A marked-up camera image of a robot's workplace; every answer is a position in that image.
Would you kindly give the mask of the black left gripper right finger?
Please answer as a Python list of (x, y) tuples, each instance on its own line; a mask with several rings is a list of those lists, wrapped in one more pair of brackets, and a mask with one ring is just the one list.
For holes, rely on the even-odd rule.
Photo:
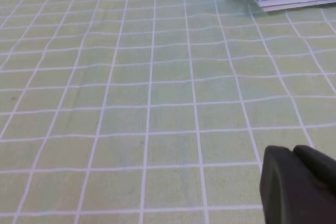
[(331, 190), (335, 190), (334, 159), (306, 145), (295, 146), (293, 152), (315, 177), (323, 181)]

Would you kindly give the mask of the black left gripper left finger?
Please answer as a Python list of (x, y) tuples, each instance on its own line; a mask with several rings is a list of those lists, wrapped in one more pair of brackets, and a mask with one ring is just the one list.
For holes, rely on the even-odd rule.
[(335, 223), (335, 190), (293, 150), (265, 148), (259, 190), (266, 223)]

